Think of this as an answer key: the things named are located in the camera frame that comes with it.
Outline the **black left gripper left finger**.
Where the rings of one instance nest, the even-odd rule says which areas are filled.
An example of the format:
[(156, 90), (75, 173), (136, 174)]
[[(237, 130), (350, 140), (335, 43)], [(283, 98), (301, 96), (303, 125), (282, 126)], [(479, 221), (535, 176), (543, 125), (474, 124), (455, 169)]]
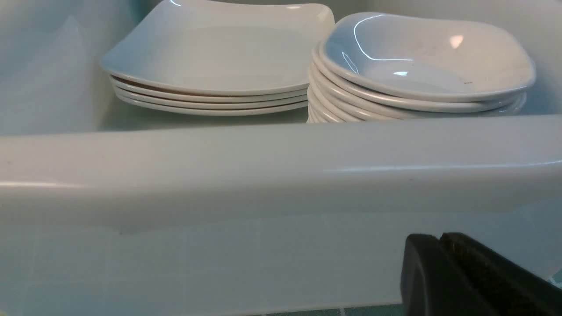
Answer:
[(406, 238), (400, 293), (406, 316), (498, 316), (432, 235)]

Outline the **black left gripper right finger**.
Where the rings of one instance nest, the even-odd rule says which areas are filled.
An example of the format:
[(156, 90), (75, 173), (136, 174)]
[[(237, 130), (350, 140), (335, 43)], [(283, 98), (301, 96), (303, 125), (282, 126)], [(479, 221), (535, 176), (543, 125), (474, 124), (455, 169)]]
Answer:
[(561, 289), (463, 233), (440, 243), (500, 316), (560, 316)]

